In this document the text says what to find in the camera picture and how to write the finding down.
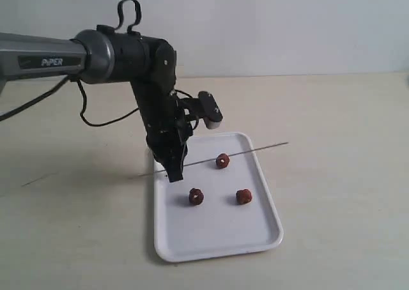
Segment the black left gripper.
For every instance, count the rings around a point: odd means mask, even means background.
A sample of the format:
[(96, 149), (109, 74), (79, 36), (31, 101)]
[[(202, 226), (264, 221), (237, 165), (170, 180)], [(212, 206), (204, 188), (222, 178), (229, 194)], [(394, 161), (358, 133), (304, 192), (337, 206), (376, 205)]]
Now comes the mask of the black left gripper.
[(160, 162), (170, 183), (183, 179), (187, 140), (193, 134), (185, 102), (172, 91), (150, 106), (146, 122), (148, 146)]

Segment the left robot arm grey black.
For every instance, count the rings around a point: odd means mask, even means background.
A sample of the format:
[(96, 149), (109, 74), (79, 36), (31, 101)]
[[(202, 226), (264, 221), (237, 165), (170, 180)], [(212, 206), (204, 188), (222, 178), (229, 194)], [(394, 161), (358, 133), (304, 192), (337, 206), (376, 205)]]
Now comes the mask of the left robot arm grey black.
[(129, 82), (146, 129), (146, 142), (169, 181), (183, 178), (192, 127), (178, 98), (176, 52), (160, 38), (116, 33), (108, 26), (81, 31), (71, 40), (1, 34), (1, 85), (8, 81), (63, 76), (52, 89), (6, 112), (6, 120), (41, 102), (69, 81)]

